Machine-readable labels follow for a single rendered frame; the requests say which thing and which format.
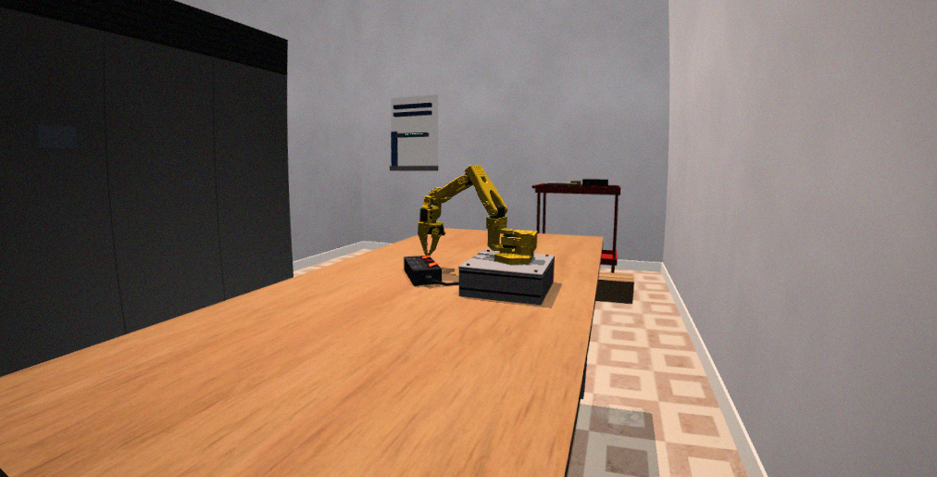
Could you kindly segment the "black power strip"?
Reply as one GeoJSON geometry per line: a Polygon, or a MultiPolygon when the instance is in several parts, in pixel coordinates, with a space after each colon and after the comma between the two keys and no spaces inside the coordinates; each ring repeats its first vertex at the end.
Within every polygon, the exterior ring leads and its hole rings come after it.
{"type": "Polygon", "coordinates": [[[458,285],[458,282],[442,282],[442,269],[429,256],[404,257],[404,271],[414,286],[458,285]]]}

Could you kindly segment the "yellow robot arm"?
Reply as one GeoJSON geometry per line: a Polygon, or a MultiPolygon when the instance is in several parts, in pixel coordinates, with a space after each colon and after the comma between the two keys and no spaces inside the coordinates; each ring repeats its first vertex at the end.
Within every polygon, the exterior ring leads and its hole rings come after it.
{"type": "Polygon", "coordinates": [[[488,247],[493,251],[499,251],[499,254],[494,254],[494,261],[508,265],[529,265],[534,257],[532,239],[535,232],[518,230],[513,233],[512,229],[505,229],[508,223],[508,217],[505,216],[508,207],[506,207],[482,166],[470,165],[464,171],[466,172],[464,175],[449,182],[445,187],[433,189],[429,192],[430,195],[424,197],[419,222],[432,223],[439,219],[442,212],[442,203],[474,185],[479,199],[490,215],[490,217],[486,217],[488,247]],[[501,244],[500,233],[503,234],[501,244]]]}

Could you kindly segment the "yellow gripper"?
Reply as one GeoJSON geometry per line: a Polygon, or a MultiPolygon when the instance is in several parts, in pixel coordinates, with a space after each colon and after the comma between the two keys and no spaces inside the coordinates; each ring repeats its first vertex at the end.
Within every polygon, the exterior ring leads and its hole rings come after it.
{"type": "Polygon", "coordinates": [[[425,256],[430,256],[439,242],[439,239],[442,235],[445,235],[444,224],[442,222],[434,221],[432,223],[423,223],[419,222],[418,235],[421,242],[425,256]],[[428,253],[428,234],[431,234],[431,249],[428,253]]]}

